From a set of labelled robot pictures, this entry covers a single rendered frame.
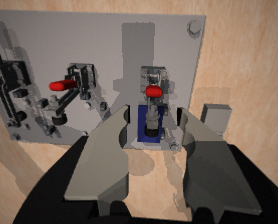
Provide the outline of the toggle clamp with red handle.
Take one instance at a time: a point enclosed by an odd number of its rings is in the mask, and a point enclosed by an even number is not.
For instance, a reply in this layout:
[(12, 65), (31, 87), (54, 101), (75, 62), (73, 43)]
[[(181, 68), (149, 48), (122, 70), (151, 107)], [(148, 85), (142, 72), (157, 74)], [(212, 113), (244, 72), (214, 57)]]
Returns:
[(2, 60), (0, 55), (0, 100), (7, 114), (5, 127), (19, 128), (21, 121), (27, 118), (24, 111), (16, 113), (9, 92), (31, 84), (24, 61)]
[(49, 84), (49, 88), (52, 91), (68, 90), (59, 99), (57, 99), (56, 95), (50, 96), (51, 100), (46, 114), (47, 116), (52, 116), (52, 122), (56, 126), (67, 123), (68, 120), (64, 109), (79, 93), (84, 95), (89, 88), (96, 87), (94, 64), (70, 63), (68, 68), (66, 68), (66, 72), (67, 75), (63, 76), (64, 80)]

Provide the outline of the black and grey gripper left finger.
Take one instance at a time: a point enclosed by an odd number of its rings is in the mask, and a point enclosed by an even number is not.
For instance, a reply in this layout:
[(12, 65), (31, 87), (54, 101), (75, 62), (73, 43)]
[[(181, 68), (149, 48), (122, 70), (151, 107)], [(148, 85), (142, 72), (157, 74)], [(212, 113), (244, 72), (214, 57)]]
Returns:
[[(12, 224), (78, 224), (109, 215), (129, 193), (125, 104), (82, 136), (37, 182)], [(121, 149), (122, 148), (122, 149)]]

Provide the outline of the grey metal fixture plate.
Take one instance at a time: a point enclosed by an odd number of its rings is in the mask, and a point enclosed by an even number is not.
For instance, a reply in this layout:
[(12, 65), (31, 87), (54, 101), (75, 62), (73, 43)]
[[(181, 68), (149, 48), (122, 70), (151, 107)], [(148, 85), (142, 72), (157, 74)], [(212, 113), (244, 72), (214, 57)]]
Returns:
[[(198, 19), (201, 29), (190, 34), (188, 23)], [(177, 126), (177, 107), (188, 110), (199, 57), (206, 15), (107, 13), (0, 9), (0, 55), (2, 60), (24, 61), (31, 81), (9, 92), (16, 112), (28, 117), (23, 129), (6, 127), (22, 142), (74, 145), (83, 130), (87, 135), (125, 104), (130, 105), (127, 143), (123, 148), (169, 150), (178, 143), (183, 131)], [(65, 108), (67, 123), (56, 126), (52, 135), (42, 129), (54, 125), (47, 116), (47, 105), (37, 102), (51, 95), (61, 98), (68, 90), (52, 91), (49, 84), (64, 80), (70, 63), (94, 64), (96, 87), (90, 88), (89, 100), (79, 93)], [(137, 142), (138, 104), (145, 101), (140, 93), (142, 66), (165, 67), (164, 94), (157, 102), (168, 105), (163, 116), (165, 140), (160, 143)], [(24, 98), (12, 92), (27, 89)], [(24, 105), (23, 100), (30, 104)], [(84, 104), (90, 102), (90, 108)], [(106, 102), (106, 111), (100, 104)], [(146, 101), (147, 102), (147, 97)]]

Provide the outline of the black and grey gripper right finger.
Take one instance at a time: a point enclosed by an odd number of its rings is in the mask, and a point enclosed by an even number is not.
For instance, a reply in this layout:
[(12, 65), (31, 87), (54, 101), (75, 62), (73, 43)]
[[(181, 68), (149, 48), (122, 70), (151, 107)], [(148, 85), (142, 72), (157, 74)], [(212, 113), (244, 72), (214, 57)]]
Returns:
[(177, 126), (184, 133), (183, 196), (192, 217), (207, 207), (215, 224), (278, 224), (278, 187), (248, 157), (183, 107), (177, 107)]

